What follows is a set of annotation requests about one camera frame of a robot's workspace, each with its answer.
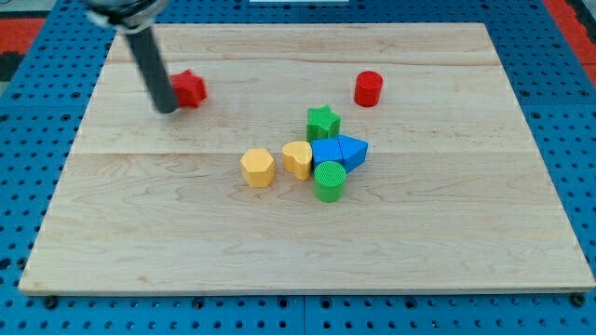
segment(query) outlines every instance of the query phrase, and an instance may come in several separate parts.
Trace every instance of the plastic block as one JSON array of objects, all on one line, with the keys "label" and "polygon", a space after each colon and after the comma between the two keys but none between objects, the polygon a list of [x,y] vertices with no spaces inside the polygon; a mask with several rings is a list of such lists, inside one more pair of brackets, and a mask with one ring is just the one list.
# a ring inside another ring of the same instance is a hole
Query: plastic block
[{"label": "plastic block", "polygon": [[323,202],[335,202],[344,195],[345,168],[337,162],[323,162],[315,168],[315,196]]},{"label": "plastic block", "polygon": [[268,187],[276,176],[275,160],[267,149],[249,149],[240,158],[240,165],[250,187]]},{"label": "plastic block", "polygon": [[207,98],[207,88],[203,78],[193,74],[190,69],[181,74],[171,75],[169,80],[180,107],[198,108],[200,103]]},{"label": "plastic block", "polygon": [[362,107],[373,107],[381,99],[383,76],[374,71],[365,71],[356,77],[354,101]]},{"label": "plastic block", "polygon": [[346,135],[338,136],[337,142],[342,153],[342,165],[347,173],[364,163],[369,143]]},{"label": "plastic block", "polygon": [[315,140],[310,145],[313,148],[313,168],[327,161],[342,164],[342,151],[337,138]]},{"label": "plastic block", "polygon": [[294,141],[283,146],[283,168],[305,181],[310,178],[313,150],[307,141]]},{"label": "plastic block", "polygon": [[330,105],[309,108],[306,121],[306,140],[331,139],[339,135],[342,118],[332,111]]}]

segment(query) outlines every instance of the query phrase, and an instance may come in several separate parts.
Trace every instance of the blue block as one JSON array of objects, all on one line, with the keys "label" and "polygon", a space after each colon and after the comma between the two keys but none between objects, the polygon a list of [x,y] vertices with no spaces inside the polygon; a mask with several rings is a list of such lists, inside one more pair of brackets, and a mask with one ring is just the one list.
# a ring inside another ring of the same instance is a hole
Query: blue block
[{"label": "blue block", "polygon": [[337,141],[342,152],[342,165],[345,172],[349,173],[364,163],[369,143],[346,135],[338,136]]},{"label": "blue block", "polygon": [[337,138],[314,140],[310,142],[310,146],[313,148],[313,171],[319,164],[327,161],[342,164],[342,151]]}]

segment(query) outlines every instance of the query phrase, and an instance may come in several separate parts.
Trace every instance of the red surface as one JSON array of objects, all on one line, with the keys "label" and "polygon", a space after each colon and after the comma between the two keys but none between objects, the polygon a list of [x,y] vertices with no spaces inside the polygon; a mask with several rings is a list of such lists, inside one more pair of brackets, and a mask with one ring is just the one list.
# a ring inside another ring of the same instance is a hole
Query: red surface
[{"label": "red surface", "polygon": [[203,78],[186,70],[181,74],[173,74],[169,77],[171,86],[176,92],[178,105],[180,107],[195,107],[207,98],[207,88]]},{"label": "red surface", "polygon": [[0,53],[26,54],[46,19],[0,19]]},{"label": "red surface", "polygon": [[544,4],[584,66],[592,84],[596,85],[596,45],[589,40],[586,27],[577,20],[576,11],[565,0],[544,0]]},{"label": "red surface", "polygon": [[362,107],[373,107],[381,99],[383,76],[373,71],[365,71],[356,77],[354,101]]}]

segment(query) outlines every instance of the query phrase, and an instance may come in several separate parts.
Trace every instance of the yellow heart block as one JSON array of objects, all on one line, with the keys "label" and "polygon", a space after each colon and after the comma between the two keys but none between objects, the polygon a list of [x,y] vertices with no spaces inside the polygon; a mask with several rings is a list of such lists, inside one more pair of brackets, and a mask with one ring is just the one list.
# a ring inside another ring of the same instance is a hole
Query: yellow heart block
[{"label": "yellow heart block", "polygon": [[294,141],[283,146],[283,169],[301,181],[310,178],[313,150],[307,141]]},{"label": "yellow heart block", "polygon": [[275,161],[266,149],[249,149],[240,158],[240,166],[250,187],[268,187],[276,176]]}]

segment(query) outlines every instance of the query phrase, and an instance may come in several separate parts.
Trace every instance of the wooden board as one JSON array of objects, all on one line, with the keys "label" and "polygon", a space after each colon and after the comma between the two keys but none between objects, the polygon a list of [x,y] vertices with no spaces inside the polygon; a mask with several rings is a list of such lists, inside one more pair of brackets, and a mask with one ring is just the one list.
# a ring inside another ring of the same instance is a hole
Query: wooden board
[{"label": "wooden board", "polygon": [[[579,291],[594,278],[481,24],[161,25],[210,96],[163,116],[117,37],[20,288],[30,295]],[[356,75],[386,79],[352,102]],[[281,168],[329,103],[369,142],[326,204]],[[240,175],[277,159],[269,188]]]}]

